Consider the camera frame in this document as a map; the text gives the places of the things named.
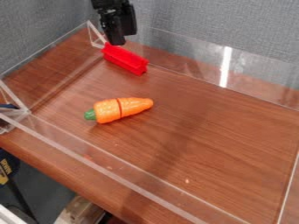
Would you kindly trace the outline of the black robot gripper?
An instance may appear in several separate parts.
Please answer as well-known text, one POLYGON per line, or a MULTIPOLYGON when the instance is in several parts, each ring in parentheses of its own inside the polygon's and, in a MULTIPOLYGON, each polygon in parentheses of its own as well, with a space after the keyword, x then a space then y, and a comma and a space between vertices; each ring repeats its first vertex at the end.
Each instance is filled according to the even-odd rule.
POLYGON ((101 25, 113 46, 126 43, 126 36, 137 35, 137 12, 130 0, 91 0, 102 16, 101 25))

